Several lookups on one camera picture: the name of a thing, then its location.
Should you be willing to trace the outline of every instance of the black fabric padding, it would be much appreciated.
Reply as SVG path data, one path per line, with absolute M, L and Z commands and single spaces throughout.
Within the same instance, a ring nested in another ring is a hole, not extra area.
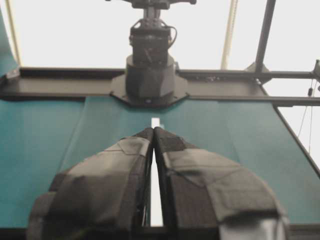
M 154 148 L 164 224 L 177 228 L 180 239 L 212 240 L 217 235 L 218 223 L 207 190 L 168 170 L 163 157 L 163 153 L 197 147 L 156 127 Z
M 72 169 L 69 168 L 62 172 L 59 172 L 57 175 L 54 176 L 54 179 L 49 187 L 49 192 L 57 192 L 59 187 L 61 186 L 62 182 L 64 181 L 65 177 L 67 176 L 68 172 Z
M 152 140 L 153 129 L 147 128 L 58 173 L 50 202 L 42 196 L 34 203 L 28 240 L 73 240 L 99 231 L 130 238 L 132 227 L 142 224 L 149 199 Z
M 254 173 L 159 127 L 154 138 L 161 202 L 174 208 L 164 223 L 180 239 L 213 239 L 217 227 L 221 240 L 288 239 L 285 211 Z

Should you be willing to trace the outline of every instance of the green mat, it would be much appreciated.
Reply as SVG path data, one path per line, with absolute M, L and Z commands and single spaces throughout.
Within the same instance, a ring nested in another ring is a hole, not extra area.
M 8 199 L 15 214 L 0 216 L 0 227 L 25 227 L 35 197 L 47 191 L 54 172 L 150 127 L 153 117 L 166 130 L 262 177 L 288 210 L 291 223 L 320 223 L 320 180 L 269 103 L 185 100 L 157 110 L 131 108 L 111 97 L 87 97 L 84 107 L 67 101 L 2 101 L 2 115 L 0 126 L 8 133 L 0 143 L 11 147 L 4 151 L 0 146 L 7 175 L 7 180 L 0 176 L 5 192 L 0 210 Z M 18 194 L 18 189 L 28 194 Z
M 0 100 L 0 228 L 26 227 L 60 168 L 83 103 Z

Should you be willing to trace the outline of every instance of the wire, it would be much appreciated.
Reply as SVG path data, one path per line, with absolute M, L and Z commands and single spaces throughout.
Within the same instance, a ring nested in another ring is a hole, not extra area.
M 317 88 L 318 82 L 315 81 L 314 89 Z M 311 106 L 311 117 L 310 117 L 310 134 L 309 134 L 309 154 L 311 153 L 311 140 L 312 140 L 312 123 L 313 123 L 313 111 L 314 111 L 314 106 Z
M 178 36 L 178 30 L 174 26 L 166 26 L 167 28 L 173 29 L 175 31 L 174 39 L 170 42 L 168 49 L 176 42 Z
M 173 30 L 175 31 L 174 38 L 173 38 L 173 40 L 169 43 L 169 46 L 168 46 L 168 48 L 167 48 L 167 49 L 169 49 L 169 48 L 172 47 L 172 45 L 173 45 L 173 44 L 176 42 L 176 40 L 177 40 L 178 30 L 177 30 L 174 26 L 169 26 L 169 25 L 167 25 L 164 21 L 162 21 L 162 20 L 160 20 L 160 21 L 161 21 L 161 23 L 164 25 L 164 27 L 169 28 L 169 29 L 173 29 Z
M 310 88 L 312 88 L 313 84 L 314 84 L 314 79 L 311 80 Z M 307 109 L 308 109 L 308 106 L 305 106 L 304 113 L 303 113 L 303 117 L 302 117 L 302 121 L 301 121 L 301 125 L 300 125 L 300 129 L 299 129 L 299 133 L 298 133 L 298 138 L 300 137 L 300 134 L 301 134 L 301 131 L 302 131 L 302 127 L 303 127 L 303 125 L 304 125 L 304 121 L 305 121 Z
M 303 125 L 304 125 L 304 121 L 305 121 L 305 116 L 306 116 L 306 113 L 307 113 L 307 109 L 308 109 L 308 107 L 305 106 L 304 114 L 303 114 L 302 121 L 301 121 L 301 125 L 300 125 L 300 130 L 299 130 L 299 133 L 298 133 L 298 138 L 300 137 L 301 130 L 302 130 L 302 127 L 303 127 Z

